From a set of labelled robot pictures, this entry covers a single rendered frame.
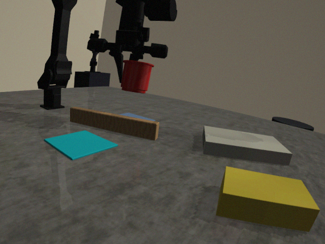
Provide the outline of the yellow rectangular block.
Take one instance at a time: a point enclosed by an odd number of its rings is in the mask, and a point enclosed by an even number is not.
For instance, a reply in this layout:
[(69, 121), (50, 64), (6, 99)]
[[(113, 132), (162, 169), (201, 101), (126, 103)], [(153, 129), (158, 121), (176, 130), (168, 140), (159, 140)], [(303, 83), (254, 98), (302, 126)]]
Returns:
[(302, 180), (225, 168), (216, 216), (309, 232), (319, 211)]

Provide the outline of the red cup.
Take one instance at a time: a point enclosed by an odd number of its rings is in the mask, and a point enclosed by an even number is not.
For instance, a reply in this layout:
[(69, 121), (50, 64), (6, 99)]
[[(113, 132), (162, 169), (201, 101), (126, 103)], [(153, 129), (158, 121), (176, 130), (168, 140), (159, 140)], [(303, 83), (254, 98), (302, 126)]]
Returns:
[(154, 65), (134, 60), (123, 60), (123, 63), (121, 90), (145, 94)]

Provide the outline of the brown wooden bar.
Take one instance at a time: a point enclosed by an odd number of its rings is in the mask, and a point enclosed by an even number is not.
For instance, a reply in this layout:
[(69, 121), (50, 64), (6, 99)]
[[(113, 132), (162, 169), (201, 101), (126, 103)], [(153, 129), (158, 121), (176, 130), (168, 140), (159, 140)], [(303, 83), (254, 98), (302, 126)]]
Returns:
[(70, 108), (70, 121), (154, 141), (158, 138), (159, 122), (157, 121), (80, 107)]

